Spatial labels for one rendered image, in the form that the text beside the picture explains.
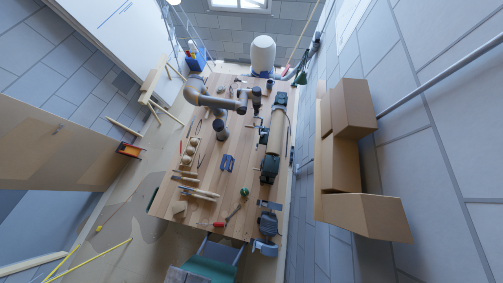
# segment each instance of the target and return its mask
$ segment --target light bulb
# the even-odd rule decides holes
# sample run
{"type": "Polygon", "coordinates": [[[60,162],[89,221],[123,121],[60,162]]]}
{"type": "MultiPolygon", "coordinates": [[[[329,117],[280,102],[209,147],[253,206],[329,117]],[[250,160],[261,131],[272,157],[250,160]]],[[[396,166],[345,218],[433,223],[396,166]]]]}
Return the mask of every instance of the light bulb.
{"type": "Polygon", "coordinates": [[[169,4],[175,6],[182,2],[182,0],[166,0],[169,4]]]}

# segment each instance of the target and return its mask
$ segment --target lamp shade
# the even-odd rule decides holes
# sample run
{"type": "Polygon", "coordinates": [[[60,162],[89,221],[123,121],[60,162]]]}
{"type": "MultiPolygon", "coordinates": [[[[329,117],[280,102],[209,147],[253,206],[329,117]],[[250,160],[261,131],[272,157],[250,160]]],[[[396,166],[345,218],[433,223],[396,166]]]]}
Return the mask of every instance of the lamp shade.
{"type": "Polygon", "coordinates": [[[306,72],[301,72],[298,77],[293,81],[298,85],[307,85],[307,76],[306,72]]]}
{"type": "Polygon", "coordinates": [[[169,4],[175,6],[182,2],[182,0],[166,0],[169,4]]]}

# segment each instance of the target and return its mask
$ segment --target green seat cushion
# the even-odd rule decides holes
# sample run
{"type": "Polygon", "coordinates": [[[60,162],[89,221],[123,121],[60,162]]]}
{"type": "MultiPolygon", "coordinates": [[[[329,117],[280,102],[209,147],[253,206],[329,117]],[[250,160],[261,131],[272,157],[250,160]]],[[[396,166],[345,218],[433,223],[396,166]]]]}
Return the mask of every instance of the green seat cushion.
{"type": "Polygon", "coordinates": [[[210,277],[211,283],[234,283],[237,267],[199,255],[192,255],[181,267],[202,276],[210,277]]]}

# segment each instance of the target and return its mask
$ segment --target whiteboard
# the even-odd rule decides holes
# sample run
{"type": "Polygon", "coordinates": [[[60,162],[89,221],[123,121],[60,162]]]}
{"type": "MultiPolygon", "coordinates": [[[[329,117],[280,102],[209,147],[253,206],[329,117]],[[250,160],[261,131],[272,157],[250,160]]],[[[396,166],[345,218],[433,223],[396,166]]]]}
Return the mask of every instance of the whiteboard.
{"type": "Polygon", "coordinates": [[[336,16],[337,56],[346,45],[372,0],[344,0],[336,16]]]}
{"type": "MultiPolygon", "coordinates": [[[[164,20],[153,0],[56,1],[142,81],[163,53],[177,68],[164,20]]],[[[178,61],[186,77],[189,68],[184,58],[179,55],[178,61]]],[[[172,81],[163,72],[155,87],[156,96],[169,106],[184,83],[171,69],[170,75],[172,81]]]]}

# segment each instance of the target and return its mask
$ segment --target orange cord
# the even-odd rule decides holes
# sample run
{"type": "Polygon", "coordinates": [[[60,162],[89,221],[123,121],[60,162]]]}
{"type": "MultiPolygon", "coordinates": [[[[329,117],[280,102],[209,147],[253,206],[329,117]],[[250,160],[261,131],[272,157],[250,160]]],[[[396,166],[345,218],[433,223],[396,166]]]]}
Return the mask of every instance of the orange cord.
{"type": "MultiPolygon", "coordinates": [[[[143,156],[143,155],[141,155],[141,154],[140,154],[140,156],[142,156],[142,157],[144,157],[145,159],[147,159],[147,164],[148,164],[148,158],[147,158],[147,157],[145,157],[145,156],[143,156]]],[[[136,189],[134,190],[134,192],[133,192],[133,193],[132,193],[132,194],[131,194],[128,198],[127,198],[127,200],[126,200],[125,202],[123,202],[123,203],[121,204],[121,206],[120,206],[120,207],[119,207],[119,208],[118,208],[118,209],[114,212],[114,214],[115,214],[117,211],[119,211],[119,209],[121,209],[121,207],[122,207],[122,206],[123,206],[123,205],[124,205],[124,204],[125,204],[125,203],[126,203],[126,202],[127,202],[127,201],[128,201],[128,200],[132,197],[132,196],[133,196],[133,195],[134,195],[134,193],[136,193],[136,190],[140,187],[141,182],[143,181],[143,177],[145,177],[145,174],[143,174],[143,176],[141,177],[141,181],[140,181],[140,183],[138,184],[138,186],[136,187],[136,189]]],[[[107,221],[108,221],[108,220],[110,220],[110,218],[112,218],[112,216],[114,216],[114,214],[112,214],[110,217],[108,217],[107,221]]]]}

